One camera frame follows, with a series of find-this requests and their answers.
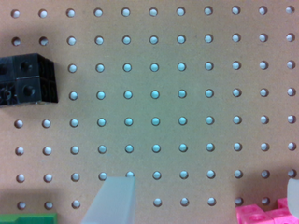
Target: tan pegboard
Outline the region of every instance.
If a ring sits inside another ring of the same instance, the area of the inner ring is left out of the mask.
[[[234,15],[232,7],[239,6]],[[259,8],[267,7],[261,15]],[[286,7],[293,6],[292,14]],[[103,10],[99,18],[93,15],[96,8]],[[121,10],[128,7],[129,17]],[[158,9],[151,17],[149,10]],[[185,15],[178,16],[177,8],[184,7]],[[205,15],[205,7],[213,13]],[[73,8],[74,18],[66,11]],[[10,16],[18,9],[20,16]],[[40,9],[47,10],[47,17],[40,18]],[[242,197],[244,204],[257,203],[264,210],[276,206],[276,199],[286,197],[288,171],[298,170],[298,149],[288,150],[290,142],[296,143],[298,122],[288,123],[289,115],[299,116],[298,95],[290,97],[288,88],[297,89],[298,67],[287,67],[287,62],[298,63],[297,36],[299,4],[297,1],[1,1],[0,8],[0,56],[38,52],[55,62],[59,93],[57,105],[28,105],[1,108],[1,157],[0,172],[1,213],[57,212],[59,223],[79,223],[91,205],[97,191],[103,185],[98,175],[125,176],[135,173],[137,208],[135,223],[236,223],[235,199]],[[295,40],[288,42],[286,35],[293,33]],[[233,34],[241,39],[235,43]],[[260,34],[267,34],[262,43]],[[96,45],[97,36],[104,38],[103,45]],[[121,41],[126,35],[131,43]],[[150,37],[156,35],[159,42],[151,45]],[[177,37],[186,36],[179,44]],[[212,35],[211,43],[205,36]],[[45,36],[49,43],[41,46],[39,38]],[[67,44],[73,36],[74,46]],[[15,47],[14,37],[21,40]],[[234,61],[241,68],[234,70]],[[267,61],[262,70],[260,62]],[[206,62],[213,62],[211,71]],[[69,73],[69,64],[75,64],[76,73]],[[103,73],[95,66],[102,63]],[[129,63],[131,72],[122,67]],[[150,65],[159,64],[158,72],[151,72]],[[179,72],[178,64],[187,69]],[[235,88],[242,91],[234,97]],[[269,90],[267,97],[260,90]],[[207,89],[214,91],[207,98]],[[126,100],[125,91],[133,97]],[[157,90],[160,98],[154,100],[150,93]],[[185,90],[187,97],[180,99],[178,91]],[[69,93],[78,93],[71,101]],[[106,98],[98,100],[96,94],[104,91]],[[266,115],[269,123],[262,124]],[[206,117],[215,122],[206,124]],[[234,116],[242,118],[234,124]],[[161,124],[151,125],[158,117]],[[178,119],[185,117],[185,126]],[[97,121],[104,118],[105,127]],[[132,118],[131,127],[124,125]],[[16,129],[15,120],[23,121]],[[51,126],[42,127],[49,119]],[[69,125],[77,119],[77,128]],[[179,144],[188,150],[182,153]],[[215,150],[208,152],[206,144],[213,143]],[[241,143],[236,152],[234,143]],[[268,151],[261,151],[267,143]],[[134,152],[126,153],[126,145],[134,146]],[[153,145],[161,151],[153,153]],[[100,154],[98,147],[105,145],[107,152]],[[79,154],[72,155],[70,148],[79,147]],[[15,149],[24,148],[17,156]],[[51,147],[49,156],[44,147]],[[235,170],[243,177],[236,179]],[[206,173],[213,170],[216,177],[209,179]],[[263,179],[261,172],[268,170],[270,177]],[[155,180],[152,174],[159,171],[162,178]],[[189,177],[181,179],[179,173],[187,171]],[[71,175],[78,173],[80,180],[73,182]],[[16,176],[24,174],[25,181],[18,183]],[[43,180],[51,174],[50,183]],[[180,205],[188,198],[187,207]],[[207,200],[214,197],[216,205]],[[262,198],[270,199],[262,205]],[[160,198],[161,207],[153,201]],[[71,204],[80,201],[80,208]],[[53,208],[46,210],[45,202]],[[18,202],[26,208],[19,210]]]

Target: pink plastic brick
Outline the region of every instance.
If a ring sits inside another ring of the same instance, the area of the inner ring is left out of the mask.
[[[237,207],[235,211],[238,224],[274,224],[274,220],[256,204]]]
[[[288,208],[279,208],[266,212],[271,218],[274,219],[275,224],[298,224],[298,219],[293,216]]]
[[[278,208],[288,208],[288,198],[278,199]]]

